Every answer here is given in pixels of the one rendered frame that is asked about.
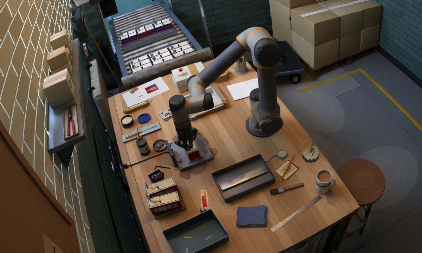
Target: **coffee mug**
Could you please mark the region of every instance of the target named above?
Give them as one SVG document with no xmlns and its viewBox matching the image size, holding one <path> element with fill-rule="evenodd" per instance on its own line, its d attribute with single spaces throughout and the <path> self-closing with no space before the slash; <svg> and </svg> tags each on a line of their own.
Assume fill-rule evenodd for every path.
<svg viewBox="0 0 422 253">
<path fill-rule="evenodd" d="M 336 179 L 333 178 L 333 174 L 331 174 L 328 170 L 321 170 L 317 173 L 316 176 L 316 185 L 315 189 L 319 194 L 325 194 L 330 190 L 330 187 L 336 185 Z"/>
</svg>

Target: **robotic arm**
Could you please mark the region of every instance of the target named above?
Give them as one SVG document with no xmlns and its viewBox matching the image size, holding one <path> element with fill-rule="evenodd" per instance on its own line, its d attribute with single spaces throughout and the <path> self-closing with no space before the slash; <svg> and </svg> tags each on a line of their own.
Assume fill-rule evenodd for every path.
<svg viewBox="0 0 422 253">
<path fill-rule="evenodd" d="M 193 147 L 197 130 L 192 128 L 189 115 L 214 107 L 210 93 L 204 89 L 214 82 L 246 52 L 251 52 L 253 64 L 258 68 L 259 88 L 250 93 L 251 116 L 246 122 L 247 131 L 257 137 L 270 136 L 281 129 L 280 106 L 277 103 L 277 79 L 275 67 L 281 51 L 270 34 L 262 27 L 251 27 L 236 37 L 223 53 L 202 72 L 187 80 L 190 97 L 172 96 L 169 107 L 178 134 L 175 144 L 185 150 Z"/>
</svg>

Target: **radiator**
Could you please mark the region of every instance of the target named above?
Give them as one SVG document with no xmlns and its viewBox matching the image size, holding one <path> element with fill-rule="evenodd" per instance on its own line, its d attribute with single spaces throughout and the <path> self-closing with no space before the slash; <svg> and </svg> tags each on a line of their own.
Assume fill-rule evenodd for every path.
<svg viewBox="0 0 422 253">
<path fill-rule="evenodd" d="M 114 128 L 112 126 L 111 112 L 108 104 L 109 93 L 106 88 L 105 80 L 103 80 L 102 72 L 100 71 L 100 67 L 98 67 L 97 60 L 94 59 L 89 63 L 92 65 L 89 68 L 89 72 L 91 73 L 91 87 L 94 87 L 92 90 L 92 97 L 97 105 L 98 112 L 100 112 L 100 115 L 102 116 L 103 123 L 105 123 L 105 128 L 108 130 L 109 136 L 114 144 L 117 144 L 116 134 L 114 133 Z"/>
</svg>

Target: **yellow floor line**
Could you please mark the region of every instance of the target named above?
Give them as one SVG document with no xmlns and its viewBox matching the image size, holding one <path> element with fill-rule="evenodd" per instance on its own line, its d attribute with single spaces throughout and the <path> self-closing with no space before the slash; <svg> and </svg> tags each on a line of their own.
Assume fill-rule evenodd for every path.
<svg viewBox="0 0 422 253">
<path fill-rule="evenodd" d="M 311 83 L 304 77 L 304 75 L 302 75 L 302 74 L 300 74 L 300 76 L 301 76 L 301 79 L 303 80 L 303 82 L 306 84 L 306 85 L 310 85 Z"/>
<path fill-rule="evenodd" d="M 325 80 L 325 81 L 323 81 L 323 82 L 319 82 L 319 83 L 313 84 L 313 85 L 311 85 L 311 86 L 308 86 L 308 87 L 306 87 L 306 88 L 303 88 L 303 89 L 301 89 L 301 90 L 298 90 L 298 93 L 303 93 L 303 92 L 305 92 L 305 91 L 312 90 L 313 88 L 317 88 L 317 87 L 322 86 L 322 85 L 325 85 L 325 84 L 327 84 L 327 83 L 329 83 L 329 82 L 334 82 L 335 80 L 339 80 L 339 79 L 341 79 L 341 78 L 348 77 L 348 76 L 350 76 L 350 75 L 352 75 L 352 74 L 354 74 L 354 73 L 357 73 L 357 72 L 360 72 L 360 69 L 355 69 L 355 70 L 353 70 L 353 71 L 350 71 L 350 72 L 348 72 L 348 73 L 345 73 L 345 74 L 339 75 L 339 76 L 337 76 L 337 77 L 333 77 L 333 78 L 330 78 L 330 79 Z"/>
<path fill-rule="evenodd" d="M 377 82 L 375 82 L 375 80 L 373 80 L 370 75 L 365 73 L 364 70 L 361 69 L 361 72 L 364 74 L 365 77 L 372 81 L 376 85 L 376 87 L 378 87 L 378 89 L 382 91 L 384 95 L 386 95 L 390 99 L 390 101 L 392 101 L 392 103 L 394 103 L 398 107 L 398 109 L 400 109 L 406 115 L 406 117 L 408 117 L 412 121 L 412 123 L 422 132 L 422 126 L 417 123 L 414 118 L 411 117 L 411 115 L 391 95 L 389 95 L 389 93 L 387 93 L 386 90 L 384 90 Z"/>
</svg>

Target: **mug handle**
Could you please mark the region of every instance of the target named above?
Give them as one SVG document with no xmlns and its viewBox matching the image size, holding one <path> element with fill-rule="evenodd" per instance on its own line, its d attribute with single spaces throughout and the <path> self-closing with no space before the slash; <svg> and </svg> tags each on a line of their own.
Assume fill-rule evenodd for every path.
<svg viewBox="0 0 422 253">
<path fill-rule="evenodd" d="M 336 179 L 335 178 L 331 178 L 331 181 L 334 182 L 333 184 L 330 183 L 330 187 L 334 187 L 336 185 Z"/>
</svg>

